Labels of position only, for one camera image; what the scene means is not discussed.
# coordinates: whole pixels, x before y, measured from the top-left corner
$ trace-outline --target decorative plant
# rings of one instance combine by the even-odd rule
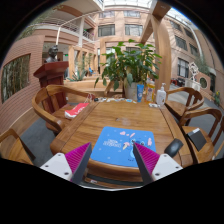
[[[129,39],[129,43],[135,42],[135,40]],[[108,77],[110,81],[114,81],[114,90],[119,87],[119,81],[124,81],[124,85],[129,84],[131,86],[132,82],[146,84],[147,77],[158,79],[156,73],[152,70],[154,66],[159,69],[154,63],[154,60],[158,61],[158,58],[162,58],[160,55],[155,54],[154,50],[150,48],[155,48],[151,44],[144,45],[142,43],[136,44],[140,49],[138,51],[121,51],[121,47],[125,46],[124,42],[119,42],[116,47],[112,47],[115,50],[114,53],[102,54],[106,56],[108,60],[107,63],[100,63],[105,67],[102,73],[103,85],[107,86]],[[99,77],[95,81],[95,86],[99,81]]]
[[[215,105],[217,105],[219,107],[219,105],[220,105],[220,92],[219,91],[217,91],[215,93],[214,98],[215,98],[215,101],[214,101],[215,102]]]
[[[93,54],[92,53],[89,53],[88,56],[85,56],[85,62],[88,65],[88,68],[90,68],[92,60],[93,60]]]
[[[79,71],[77,71],[77,75],[75,74],[75,72],[73,72],[74,73],[74,75],[72,75],[73,79],[70,79],[70,78],[67,78],[67,79],[71,82],[82,81],[87,72],[88,72],[87,70],[83,70],[81,75]]]
[[[45,11],[44,13],[42,13],[40,16],[38,16],[36,19],[34,19],[25,30],[23,30],[23,32],[19,35],[19,37],[17,38],[17,40],[23,39],[25,37],[29,37],[31,36],[34,31],[36,30],[35,24],[39,24],[42,23],[45,19],[49,18],[55,11],[62,9],[64,6],[63,5],[57,5],[47,11]]]
[[[202,54],[201,56],[198,55],[195,58],[194,63],[197,65],[199,72],[202,72],[209,76],[210,72],[204,54]]]

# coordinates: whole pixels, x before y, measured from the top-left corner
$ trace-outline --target orange wall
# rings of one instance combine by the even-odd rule
[[[32,97],[40,89],[39,80],[33,77],[33,73],[42,65],[43,44],[43,35],[35,35],[19,40],[13,44],[3,62],[4,66],[17,57],[31,54],[29,67],[29,85],[12,95],[3,104],[0,100],[0,133],[6,131],[18,117],[20,117],[24,112],[32,107]],[[0,71],[0,80],[2,77],[3,66]]]

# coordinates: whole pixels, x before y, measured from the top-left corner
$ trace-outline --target tiled floor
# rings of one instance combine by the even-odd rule
[[[169,96],[170,100],[178,101],[178,102],[186,102],[187,94],[186,93],[175,93]],[[205,98],[204,104],[201,108],[204,107],[212,107],[216,109],[218,108],[212,101],[209,101]],[[212,124],[214,122],[214,118],[211,115],[204,115],[200,116],[198,118],[193,118],[190,122],[189,126],[193,127],[201,127],[204,129],[207,133],[210,131]],[[215,131],[214,136],[216,136],[216,133],[218,131],[219,125]],[[33,161],[34,165],[37,167],[42,166],[44,163],[46,163],[52,156],[52,152],[50,150],[50,143],[55,138],[52,131],[48,130],[45,126],[45,121],[41,118],[38,119],[30,128],[26,130],[26,132],[21,136],[21,139],[25,142],[25,144],[28,146],[28,148],[33,152],[33,154],[36,156],[36,159]],[[219,148],[221,145],[221,142],[224,140],[224,134],[222,133],[221,137],[219,138],[218,143],[215,146],[215,151]],[[217,157],[217,159],[221,158],[224,154],[224,147],[222,148],[221,153]],[[85,187],[93,187],[93,188],[99,188],[96,185],[89,184],[89,183],[81,183],[82,186]]]

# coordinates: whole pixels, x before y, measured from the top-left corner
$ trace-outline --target chair armrest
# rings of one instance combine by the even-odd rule
[[[111,88],[113,87],[114,85],[114,82],[113,81],[110,81],[110,83],[108,84],[107,88],[105,89],[104,91],[104,96],[107,97],[108,96],[108,93],[110,92]]]
[[[184,124],[187,122],[187,120],[189,120],[191,118],[198,117],[198,116],[201,116],[204,114],[212,114],[212,112],[210,112],[210,110],[212,111],[213,108],[206,107],[206,108],[199,109],[199,110],[186,111],[180,119],[179,126],[180,127],[184,126]]]
[[[0,135],[0,142],[2,142],[4,139],[9,137],[10,135],[12,135],[15,139],[19,138],[17,133],[12,128],[10,128],[8,131],[5,131],[3,134]]]
[[[215,157],[218,156],[218,154],[219,154],[220,151],[222,150],[222,147],[224,147],[224,141],[222,142],[222,144],[220,145],[219,149],[218,149],[217,152],[215,153]]]
[[[202,106],[203,103],[204,103],[204,98],[202,100],[200,100],[199,102],[186,107],[185,111],[195,110],[195,109],[199,108],[200,106]]]
[[[32,99],[32,106],[34,111],[43,118],[46,122],[54,126],[59,132],[65,127],[65,124],[58,118],[54,117],[53,115],[49,114],[45,110],[43,110],[41,107],[38,106],[38,104],[35,102],[35,96]]]
[[[59,92],[66,92],[66,93],[71,93],[71,94],[88,97],[88,98],[90,98],[91,96],[92,99],[96,98],[95,95],[92,93],[83,92],[78,89],[72,89],[63,85],[48,85],[46,89],[49,96],[55,95],[56,93],[59,93]]]
[[[172,93],[177,93],[177,92],[180,92],[180,91],[184,91],[184,87],[180,87],[178,89],[167,90],[166,95],[169,95],[169,94],[172,94]]]

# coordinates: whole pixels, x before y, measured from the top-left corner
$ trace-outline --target paper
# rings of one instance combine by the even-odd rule
[[[65,117],[68,119],[76,117],[89,103],[79,103],[72,110],[65,111]]]

